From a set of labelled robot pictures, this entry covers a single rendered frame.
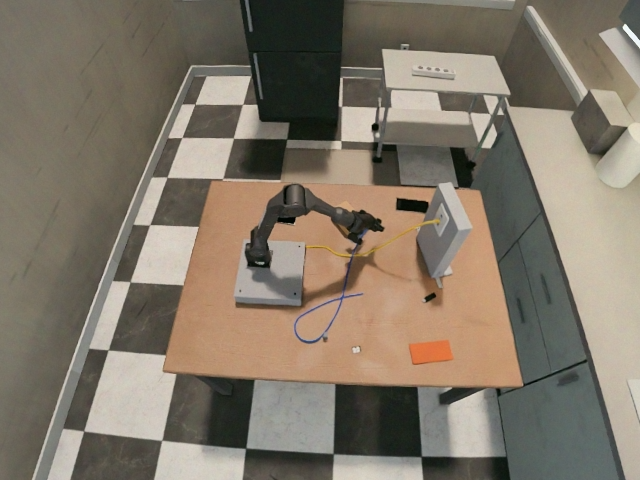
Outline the white wall plate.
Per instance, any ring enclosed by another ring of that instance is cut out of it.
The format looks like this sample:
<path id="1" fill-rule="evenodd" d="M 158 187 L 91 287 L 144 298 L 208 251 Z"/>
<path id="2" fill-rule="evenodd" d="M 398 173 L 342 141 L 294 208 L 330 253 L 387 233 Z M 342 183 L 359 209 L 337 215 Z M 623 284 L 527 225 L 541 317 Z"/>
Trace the white wall plate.
<path id="1" fill-rule="evenodd" d="M 441 216 L 443 218 L 441 218 Z M 447 214 L 447 212 L 446 212 L 446 210 L 445 210 L 445 208 L 443 206 L 443 203 L 440 204 L 440 207 L 439 207 L 439 209 L 438 209 L 438 211 L 436 213 L 436 216 L 435 216 L 433 221 L 435 221 L 435 219 L 437 219 L 437 218 L 438 219 L 440 218 L 441 222 L 439 222 L 439 223 L 435 223 L 434 222 L 434 226 L 436 228 L 436 231 L 437 231 L 439 237 L 441 237 L 441 235 L 442 235 L 442 233 L 443 233 L 443 231 L 444 231 L 444 229 L 445 229 L 445 227 L 446 227 L 446 225 L 447 225 L 447 223 L 449 221 L 449 217 L 448 217 L 448 214 Z M 437 224 L 439 224 L 439 225 L 437 225 Z"/>

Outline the orange flat rectangular block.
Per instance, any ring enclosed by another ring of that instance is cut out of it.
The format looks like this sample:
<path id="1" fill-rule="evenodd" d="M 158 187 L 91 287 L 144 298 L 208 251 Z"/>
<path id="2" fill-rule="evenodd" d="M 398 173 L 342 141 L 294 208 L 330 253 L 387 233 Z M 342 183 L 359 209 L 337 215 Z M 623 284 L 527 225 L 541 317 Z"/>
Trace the orange flat rectangular block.
<path id="1" fill-rule="evenodd" d="M 449 340 L 409 344 L 413 364 L 452 360 Z"/>

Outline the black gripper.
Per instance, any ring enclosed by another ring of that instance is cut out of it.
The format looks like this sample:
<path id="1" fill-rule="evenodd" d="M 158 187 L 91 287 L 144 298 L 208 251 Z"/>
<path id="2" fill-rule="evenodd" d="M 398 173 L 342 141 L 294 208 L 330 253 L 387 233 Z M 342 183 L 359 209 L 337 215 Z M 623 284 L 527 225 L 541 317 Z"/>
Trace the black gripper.
<path id="1" fill-rule="evenodd" d="M 373 232 L 377 232 L 377 231 L 383 232 L 384 231 L 385 227 L 381 225 L 381 223 L 382 223 L 381 219 L 379 219 L 377 217 L 377 220 L 376 220 L 375 217 L 372 214 L 367 213 L 367 211 L 365 211 L 363 209 L 361 209 L 360 212 L 358 212 L 358 213 L 365 214 L 365 215 L 369 216 L 369 218 L 371 220 L 371 224 L 367 229 L 370 229 Z"/>

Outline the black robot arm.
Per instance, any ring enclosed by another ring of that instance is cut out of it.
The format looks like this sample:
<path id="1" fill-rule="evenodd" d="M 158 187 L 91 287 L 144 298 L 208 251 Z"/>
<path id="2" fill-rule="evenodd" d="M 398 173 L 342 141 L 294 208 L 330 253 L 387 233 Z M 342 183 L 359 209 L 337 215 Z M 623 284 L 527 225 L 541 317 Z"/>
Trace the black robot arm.
<path id="1" fill-rule="evenodd" d="M 255 226 L 255 228 L 251 230 L 252 232 L 250 231 L 250 243 L 246 243 L 245 246 L 247 266 L 262 268 L 268 268 L 269 266 L 269 268 L 271 268 L 273 250 L 270 250 L 269 254 L 267 241 L 279 216 L 280 218 L 289 218 L 300 217 L 302 215 L 306 216 L 311 211 L 321 213 L 331 217 L 334 223 L 345 227 L 349 231 L 347 237 L 349 241 L 356 245 L 362 244 L 363 240 L 361 239 L 361 235 L 371 224 L 368 215 L 359 214 L 355 211 L 350 212 L 340 206 L 333 207 L 316 197 L 309 188 L 304 188 L 301 184 L 292 183 L 284 185 L 284 187 L 277 195 L 268 201 L 258 224 L 258 229 L 256 230 L 255 228 L 257 228 L 257 226 Z"/>

